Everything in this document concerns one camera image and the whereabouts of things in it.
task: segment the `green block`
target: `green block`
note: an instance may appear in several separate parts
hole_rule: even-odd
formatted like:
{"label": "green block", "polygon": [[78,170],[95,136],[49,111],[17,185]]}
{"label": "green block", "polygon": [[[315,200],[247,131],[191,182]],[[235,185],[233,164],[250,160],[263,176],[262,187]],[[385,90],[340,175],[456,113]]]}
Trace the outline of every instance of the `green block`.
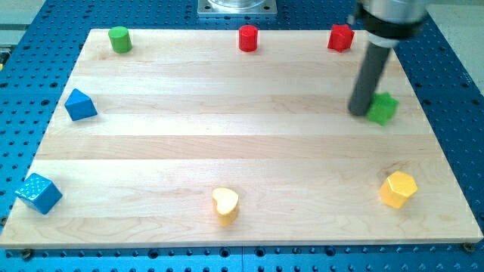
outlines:
{"label": "green block", "polygon": [[109,40],[116,53],[129,52],[133,47],[129,38],[128,29],[124,26],[116,26],[109,30]]}
{"label": "green block", "polygon": [[375,94],[366,118],[371,122],[386,125],[395,115],[399,102],[390,96],[389,93]]}

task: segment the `red cube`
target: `red cube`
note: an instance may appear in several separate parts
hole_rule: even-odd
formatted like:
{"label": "red cube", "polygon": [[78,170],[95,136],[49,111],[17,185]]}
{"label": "red cube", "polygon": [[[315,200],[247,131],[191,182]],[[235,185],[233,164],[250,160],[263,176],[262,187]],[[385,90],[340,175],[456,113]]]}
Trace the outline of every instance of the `red cube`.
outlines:
{"label": "red cube", "polygon": [[351,48],[354,35],[355,32],[352,31],[347,24],[333,25],[331,27],[330,41],[327,43],[327,47],[341,53],[346,49]]}

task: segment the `toy block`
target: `toy block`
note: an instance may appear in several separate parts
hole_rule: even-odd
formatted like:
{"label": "toy block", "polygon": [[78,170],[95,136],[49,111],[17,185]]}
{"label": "toy block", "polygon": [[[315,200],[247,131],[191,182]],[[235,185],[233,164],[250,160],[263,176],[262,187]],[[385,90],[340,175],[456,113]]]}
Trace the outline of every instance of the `toy block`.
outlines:
{"label": "toy block", "polygon": [[219,217],[219,224],[227,227],[239,212],[239,195],[227,188],[217,188],[212,192],[213,206]]}
{"label": "toy block", "polygon": [[244,52],[257,50],[258,29],[255,26],[246,25],[239,29],[239,49]]}
{"label": "toy block", "polygon": [[32,173],[15,194],[28,207],[43,215],[46,215],[62,197],[62,193],[51,180],[36,173]]}
{"label": "toy block", "polygon": [[98,114],[89,96],[80,90],[74,89],[64,104],[70,118],[73,121],[88,118]]}
{"label": "toy block", "polygon": [[414,177],[397,171],[385,180],[380,188],[380,196],[383,203],[400,209],[417,190]]}
{"label": "toy block", "polygon": [[395,115],[399,102],[389,93],[375,94],[366,114],[368,121],[386,125]]}
{"label": "toy block", "polygon": [[334,49],[338,52],[343,52],[351,48],[355,32],[352,31],[347,24],[333,25],[331,27],[330,41],[327,43],[329,49]]}
{"label": "toy block", "polygon": [[133,48],[129,38],[129,31],[124,26],[115,26],[107,34],[109,35],[113,51],[116,53],[127,53]]}

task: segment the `green cube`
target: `green cube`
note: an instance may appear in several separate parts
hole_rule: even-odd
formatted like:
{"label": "green cube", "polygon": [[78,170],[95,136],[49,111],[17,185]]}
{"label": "green cube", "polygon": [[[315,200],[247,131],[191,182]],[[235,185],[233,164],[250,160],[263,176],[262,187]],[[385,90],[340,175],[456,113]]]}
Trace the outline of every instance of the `green cube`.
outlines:
{"label": "green cube", "polygon": [[389,93],[375,94],[366,118],[371,122],[386,125],[395,115],[399,102],[390,96]]}

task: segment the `red cylinder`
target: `red cylinder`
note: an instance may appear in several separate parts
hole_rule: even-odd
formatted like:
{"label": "red cylinder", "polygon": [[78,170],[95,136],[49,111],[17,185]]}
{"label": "red cylinder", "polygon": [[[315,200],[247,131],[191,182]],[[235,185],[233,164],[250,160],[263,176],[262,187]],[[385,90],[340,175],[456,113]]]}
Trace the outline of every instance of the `red cylinder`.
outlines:
{"label": "red cylinder", "polygon": [[239,29],[239,49],[244,52],[252,52],[257,49],[257,33],[255,26],[246,25]]}

